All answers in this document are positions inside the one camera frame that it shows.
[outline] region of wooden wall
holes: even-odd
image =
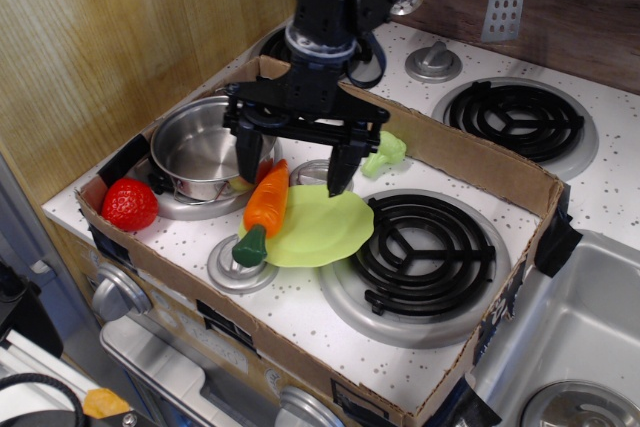
[[[39,206],[293,12],[294,0],[0,0],[0,153]]]
[[[640,94],[640,0],[524,0],[517,40],[480,41],[487,0],[425,0],[394,21]]]

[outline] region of toy carrot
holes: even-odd
[[[245,235],[232,249],[233,260],[253,267],[267,258],[265,239],[275,236],[284,222],[289,193],[289,170],[282,159],[258,184],[244,211]]]

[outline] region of cardboard box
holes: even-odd
[[[285,63],[267,57],[256,58],[229,75],[220,85],[251,81],[258,75],[277,78],[287,69],[288,65]],[[307,390],[331,402],[336,399],[336,385],[345,386],[346,390],[340,394],[340,398],[351,406],[359,405],[373,412],[373,415],[379,415],[381,422],[386,422],[380,425],[422,426],[434,415],[458,381],[472,369],[482,355],[503,314],[513,302],[526,269],[534,264],[538,245],[554,219],[565,185],[537,164],[491,142],[447,127],[416,111],[351,85],[345,84],[343,88],[352,95],[390,111],[391,120],[385,124],[384,129],[405,141],[408,147],[407,155],[479,187],[505,202],[516,204],[539,218],[527,249],[516,262],[500,294],[471,333],[458,358],[440,379],[438,387],[431,393],[425,392],[425,401],[416,412],[405,412],[366,386],[349,381],[240,308],[229,296],[218,292],[187,270],[172,264],[134,236],[106,222],[98,214],[107,191],[107,185],[100,177],[87,183],[78,192],[77,199],[94,233],[126,249],[131,264],[129,267],[143,270],[186,298],[194,302],[197,299],[215,309],[250,336],[252,345],[260,356],[268,358],[270,363],[279,366],[291,376],[303,379],[301,385]],[[143,136],[149,139],[152,130],[153,127],[145,130],[142,132]],[[338,406],[332,405],[332,410],[338,413],[345,423],[352,424]]]

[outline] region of metal pot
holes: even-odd
[[[189,199],[226,200],[254,187],[238,174],[236,138],[222,126],[227,104],[226,96],[196,100],[171,113],[153,133],[153,160]],[[263,136],[260,170],[273,164],[275,142]]]

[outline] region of white surface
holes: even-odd
[[[640,152],[638,96],[398,24],[385,25],[376,34],[387,53],[388,69],[372,92],[427,115],[450,89],[472,80],[498,76],[546,82],[582,102],[593,116],[600,147],[592,165],[570,183],[569,214],[574,217],[573,225],[603,232],[640,248],[640,212],[631,207],[640,190],[640,176],[632,161],[635,153]],[[436,40],[444,40],[448,48],[461,57],[461,75],[442,84],[423,84],[411,79],[404,71],[405,58]],[[207,84],[214,83],[246,60],[245,54]],[[291,169],[308,160],[329,156],[327,147],[287,139],[283,139],[283,152]],[[92,240],[86,221],[78,211],[74,189],[92,178],[95,170],[44,205],[49,218],[89,243]],[[508,246],[512,263],[526,247],[537,222],[528,212],[412,159],[386,169],[375,181],[360,174],[354,181],[354,191],[361,196],[392,188],[422,188],[470,204],[496,227]],[[220,240],[236,232],[241,215],[242,212],[237,212],[195,222],[157,219],[135,235],[171,262],[208,282],[208,255]],[[232,298],[336,371],[409,411],[414,411],[425,400],[460,350],[459,345],[437,350],[402,349],[357,334],[328,307],[313,269],[281,269],[275,281],[263,291]]]
[[[0,348],[0,378],[25,373],[39,373],[60,380],[78,396],[80,403],[89,390],[98,388],[67,364],[11,331]],[[0,391],[0,423],[44,410],[73,410],[73,407],[64,394],[43,384],[18,384]]]

